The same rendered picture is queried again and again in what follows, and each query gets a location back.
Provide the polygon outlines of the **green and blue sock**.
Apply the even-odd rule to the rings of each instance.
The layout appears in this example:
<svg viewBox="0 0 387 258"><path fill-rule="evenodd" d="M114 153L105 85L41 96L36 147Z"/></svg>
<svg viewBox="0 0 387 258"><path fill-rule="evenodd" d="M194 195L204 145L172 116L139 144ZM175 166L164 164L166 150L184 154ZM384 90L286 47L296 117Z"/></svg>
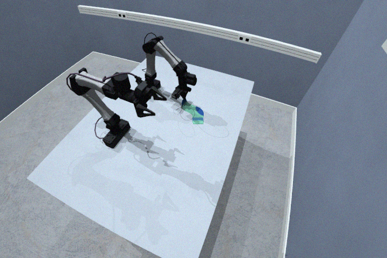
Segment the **green and blue sock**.
<svg viewBox="0 0 387 258"><path fill-rule="evenodd" d="M193 124L203 124L204 112L201 108L189 104L186 98L182 100L182 108L186 112L192 114Z"/></svg>

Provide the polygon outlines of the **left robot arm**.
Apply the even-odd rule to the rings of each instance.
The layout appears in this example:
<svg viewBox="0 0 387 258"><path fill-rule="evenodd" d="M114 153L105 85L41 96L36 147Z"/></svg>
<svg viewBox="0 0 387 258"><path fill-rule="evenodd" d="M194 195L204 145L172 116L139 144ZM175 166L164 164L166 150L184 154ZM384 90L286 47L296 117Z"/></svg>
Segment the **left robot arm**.
<svg viewBox="0 0 387 258"><path fill-rule="evenodd" d="M159 40L158 40L158 39ZM156 70L155 70L155 54L158 51L171 65L173 71L176 73L178 77L178 82L180 84L185 83L189 85L195 86L197 83L197 78L195 74L191 74L186 71L188 68L187 65L180 60L177 56L175 56L172 51L165 45L163 42L163 36L159 36L151 39L147 43L143 44L142 49L146 54L146 73L145 73L145 81L147 82L147 87L151 88L151 86L156 87L160 81L156 80ZM182 65L185 67L183 67ZM187 75L187 77L186 77Z"/></svg>

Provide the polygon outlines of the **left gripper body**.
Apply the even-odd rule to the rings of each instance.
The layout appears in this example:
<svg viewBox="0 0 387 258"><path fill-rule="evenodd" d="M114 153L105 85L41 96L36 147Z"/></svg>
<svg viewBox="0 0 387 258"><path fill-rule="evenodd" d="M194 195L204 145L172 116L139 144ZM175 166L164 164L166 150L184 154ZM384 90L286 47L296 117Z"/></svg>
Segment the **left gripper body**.
<svg viewBox="0 0 387 258"><path fill-rule="evenodd" d="M175 93L175 96L177 97L179 94L187 94L188 92L191 91L191 88L190 87L187 87L187 84L184 83L184 84L180 84L178 83L179 85L175 88L174 92L172 93L172 95L174 95ZM181 88L182 87L182 88ZM180 90L181 89L181 90Z"/></svg>

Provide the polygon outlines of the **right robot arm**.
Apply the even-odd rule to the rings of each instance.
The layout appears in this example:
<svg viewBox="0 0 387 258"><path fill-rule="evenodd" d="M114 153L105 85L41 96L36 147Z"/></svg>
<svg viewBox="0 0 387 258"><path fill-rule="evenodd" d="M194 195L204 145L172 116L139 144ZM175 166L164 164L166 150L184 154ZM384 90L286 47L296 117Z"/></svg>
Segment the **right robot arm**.
<svg viewBox="0 0 387 258"><path fill-rule="evenodd" d="M102 81L98 78L88 74L86 68L78 71L78 75L72 75L70 80L71 89L77 95L82 95L87 99L94 108L100 113L103 122L106 123L106 128L110 131L102 139L107 144L112 144L118 135L129 124L127 120L120 119L120 116L110 110L105 103L99 98L95 90L99 91L105 97L117 100L118 98L127 101L127 94L131 93L131 85L127 74L112 77L110 80ZM81 74L81 75L80 75ZM85 75L85 76L84 76ZM92 77L92 78L91 78ZM99 80L99 81L98 81ZM142 81L136 88L135 94L139 97L147 88L147 82ZM127 101L128 102L128 101Z"/></svg>

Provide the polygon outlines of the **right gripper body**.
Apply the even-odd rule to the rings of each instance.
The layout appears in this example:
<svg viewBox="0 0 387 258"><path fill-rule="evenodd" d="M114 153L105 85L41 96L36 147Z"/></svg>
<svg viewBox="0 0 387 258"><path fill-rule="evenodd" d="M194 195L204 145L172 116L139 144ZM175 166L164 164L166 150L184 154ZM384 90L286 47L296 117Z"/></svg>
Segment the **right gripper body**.
<svg viewBox="0 0 387 258"><path fill-rule="evenodd" d="M137 84L139 85L142 82L141 77L138 76L135 82L137 82ZM137 87L134 90L131 90L131 93L127 94L127 101L134 104L136 113L137 113L137 110L136 110L137 104L141 104L142 106L147 108L146 103L148 102L149 99L151 99L150 94L152 94L152 87L146 88L145 92L140 97L135 94ZM138 116L138 113L137 113L137 116Z"/></svg>

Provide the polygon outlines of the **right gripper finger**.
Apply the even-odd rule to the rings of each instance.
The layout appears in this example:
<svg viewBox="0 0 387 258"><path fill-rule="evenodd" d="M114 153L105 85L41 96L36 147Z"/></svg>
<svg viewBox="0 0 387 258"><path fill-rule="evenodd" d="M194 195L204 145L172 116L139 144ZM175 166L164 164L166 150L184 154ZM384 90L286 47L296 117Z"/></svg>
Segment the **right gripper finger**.
<svg viewBox="0 0 387 258"><path fill-rule="evenodd" d="M140 117L140 118L147 117L147 116L155 116L155 113L153 111L151 111L150 109L142 106L141 104L138 104L136 106L136 110L137 110L137 113L138 113L138 117ZM144 113L143 111L147 111L149 113Z"/></svg>
<svg viewBox="0 0 387 258"><path fill-rule="evenodd" d="M157 100L157 101L166 101L166 100L167 100L167 98L166 98L163 94L161 94L161 93L157 90L156 87L152 87L152 94L153 94L153 99L154 99L154 100ZM160 95L162 98L161 98L161 97L158 97L157 94Z"/></svg>

